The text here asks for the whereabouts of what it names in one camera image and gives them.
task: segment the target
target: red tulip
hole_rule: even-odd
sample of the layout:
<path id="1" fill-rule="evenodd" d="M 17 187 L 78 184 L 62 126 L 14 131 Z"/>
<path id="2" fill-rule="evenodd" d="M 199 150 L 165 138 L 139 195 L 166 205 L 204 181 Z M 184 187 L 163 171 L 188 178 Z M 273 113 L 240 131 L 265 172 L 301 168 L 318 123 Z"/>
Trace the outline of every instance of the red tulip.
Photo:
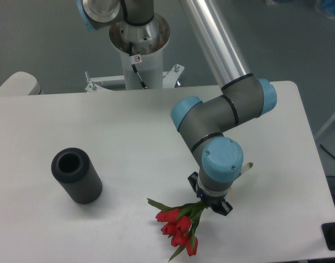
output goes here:
<path id="1" fill-rule="evenodd" d="M 171 239 L 171 246 L 173 246 L 173 247 L 177 247 L 178 246 L 178 243 L 176 241 L 176 236 L 172 237 L 172 239 Z"/>
<path id="2" fill-rule="evenodd" d="M 189 239 L 188 239 L 185 247 L 187 249 L 188 256 L 194 256 L 194 255 L 196 255 L 196 251 L 197 251 L 197 248 L 198 248 L 198 239 L 195 238 L 195 246 L 194 246 L 193 250 L 191 250 L 191 248 L 190 248 L 190 240 Z"/>
<path id="3" fill-rule="evenodd" d="M 166 222 L 177 223 L 177 216 L 178 216 L 179 212 L 180 212 L 180 209 L 178 209 L 178 208 L 173 209 L 171 211 L 168 211 L 166 216 L 165 216 Z"/>
<path id="4" fill-rule="evenodd" d="M 176 224 L 174 223 L 167 223 L 161 228 L 163 235 L 174 235 L 177 232 Z"/>
<path id="5" fill-rule="evenodd" d="M 175 241 L 179 245 L 184 245 L 189 240 L 189 232 L 184 235 L 183 232 L 177 231 L 175 235 Z"/>
<path id="6" fill-rule="evenodd" d="M 167 212 L 160 211 L 159 213 L 157 213 L 155 218 L 158 222 L 167 222 L 165 221 L 166 215 L 167 215 Z"/>
<path id="7" fill-rule="evenodd" d="M 190 218 L 188 216 L 182 216 L 177 222 L 177 230 L 180 232 L 185 232 L 191 226 Z"/>

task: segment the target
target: black cylinder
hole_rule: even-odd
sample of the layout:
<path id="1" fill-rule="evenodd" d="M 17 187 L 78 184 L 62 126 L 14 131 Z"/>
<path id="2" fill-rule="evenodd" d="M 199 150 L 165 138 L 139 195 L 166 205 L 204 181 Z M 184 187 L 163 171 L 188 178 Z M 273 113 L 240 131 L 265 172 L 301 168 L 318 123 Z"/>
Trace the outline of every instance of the black cylinder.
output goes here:
<path id="1" fill-rule="evenodd" d="M 76 203 L 89 204 L 103 190 L 92 162 L 81 149 L 67 148 L 59 152 L 52 161 L 52 173 Z"/>

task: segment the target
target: white table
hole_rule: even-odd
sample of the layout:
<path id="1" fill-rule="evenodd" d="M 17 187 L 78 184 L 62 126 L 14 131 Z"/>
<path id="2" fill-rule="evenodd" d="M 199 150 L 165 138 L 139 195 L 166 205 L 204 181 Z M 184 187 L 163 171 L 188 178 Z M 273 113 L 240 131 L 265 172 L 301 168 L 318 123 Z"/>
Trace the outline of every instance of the white table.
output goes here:
<path id="1" fill-rule="evenodd" d="M 202 215 L 198 254 L 174 262 L 273 262 L 335 256 L 321 224 L 335 209 L 296 85 L 275 82 L 276 108 L 225 133 L 254 167 L 235 181 L 234 209 Z M 175 248 L 146 198 L 196 202 L 198 171 L 169 116 L 218 87 L 0 98 L 0 263 L 167 262 Z M 62 149 L 91 158 L 103 193 L 78 205 L 53 178 Z"/>

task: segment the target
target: black ring band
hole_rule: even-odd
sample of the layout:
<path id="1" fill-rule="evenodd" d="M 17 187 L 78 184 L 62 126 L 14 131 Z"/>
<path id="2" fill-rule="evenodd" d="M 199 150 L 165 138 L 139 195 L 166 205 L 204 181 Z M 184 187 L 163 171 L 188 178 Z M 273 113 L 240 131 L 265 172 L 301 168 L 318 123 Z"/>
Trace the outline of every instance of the black ring band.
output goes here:
<path id="1" fill-rule="evenodd" d="M 228 102 L 229 106 L 231 106 L 233 114 L 234 114 L 235 126 L 238 126 L 238 124 L 239 124 L 239 116 L 238 116 L 237 109 L 236 109 L 236 107 L 233 104 L 233 101 L 231 101 L 231 99 L 229 97 L 227 97 L 226 95 L 221 95 L 221 97 L 224 98 Z"/>
<path id="2" fill-rule="evenodd" d="M 223 133 L 217 132 L 217 133 L 210 133 L 206 135 L 204 138 L 201 138 L 197 143 L 193 145 L 190 152 L 193 154 L 195 149 L 197 149 L 204 141 L 207 141 L 208 139 L 216 137 L 216 136 L 223 136 Z"/>
<path id="3" fill-rule="evenodd" d="M 243 80 L 243 79 L 245 79 L 245 78 L 252 77 L 252 76 L 254 76 L 254 74 L 253 74 L 253 73 L 249 73 L 249 74 L 246 74 L 246 75 L 241 76 L 241 77 L 239 77 L 239 78 L 236 78 L 235 80 L 233 80 L 233 81 L 227 83 L 225 86 L 223 86 L 223 87 L 221 88 L 221 91 L 225 90 L 225 89 L 228 88 L 229 86 L 232 86 L 234 83 L 237 83 L 238 81 L 241 81 L 241 80 Z"/>

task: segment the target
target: gray floor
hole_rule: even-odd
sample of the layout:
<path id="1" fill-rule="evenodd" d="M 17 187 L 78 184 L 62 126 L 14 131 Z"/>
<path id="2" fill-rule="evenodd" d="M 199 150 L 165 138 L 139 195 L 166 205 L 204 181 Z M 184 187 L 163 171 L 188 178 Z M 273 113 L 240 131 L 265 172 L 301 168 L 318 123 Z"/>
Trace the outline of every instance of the gray floor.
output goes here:
<path id="1" fill-rule="evenodd" d="M 316 13 L 313 0 L 218 2 L 255 76 L 295 82 L 318 131 L 335 111 L 335 21 Z M 178 0 L 155 6 L 171 27 L 164 70 L 179 63 L 183 85 L 216 84 Z M 46 94 L 82 92 L 84 71 L 122 74 L 108 29 L 88 32 L 74 0 L 0 0 L 0 85 L 17 71 L 34 75 Z M 335 130 L 319 142 L 335 155 Z M 335 161 L 319 152 L 326 174 L 335 175 Z"/>

